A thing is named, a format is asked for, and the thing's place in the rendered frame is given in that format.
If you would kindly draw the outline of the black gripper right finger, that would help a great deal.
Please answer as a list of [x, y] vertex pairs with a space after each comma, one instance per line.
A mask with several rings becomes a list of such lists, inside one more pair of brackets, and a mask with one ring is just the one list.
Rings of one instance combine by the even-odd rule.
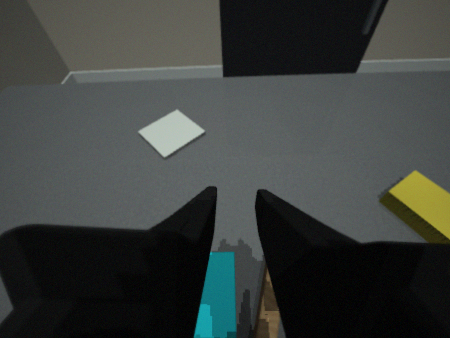
[[394, 289], [450, 289], [450, 244], [361, 243], [265, 189], [255, 212], [285, 338], [367, 338]]

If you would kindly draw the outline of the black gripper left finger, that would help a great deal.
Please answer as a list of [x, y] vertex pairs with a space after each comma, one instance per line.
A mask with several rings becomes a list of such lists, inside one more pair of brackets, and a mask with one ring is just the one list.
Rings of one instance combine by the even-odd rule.
[[29, 224], [0, 235], [0, 277], [25, 299], [150, 304], [159, 338], [194, 338], [214, 236], [208, 186], [148, 230]]

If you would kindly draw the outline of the yellow rectangular block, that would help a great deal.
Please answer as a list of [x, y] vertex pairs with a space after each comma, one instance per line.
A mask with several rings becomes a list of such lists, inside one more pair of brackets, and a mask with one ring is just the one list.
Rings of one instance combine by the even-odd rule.
[[379, 202], [428, 243], [450, 244], [450, 194], [416, 170]]

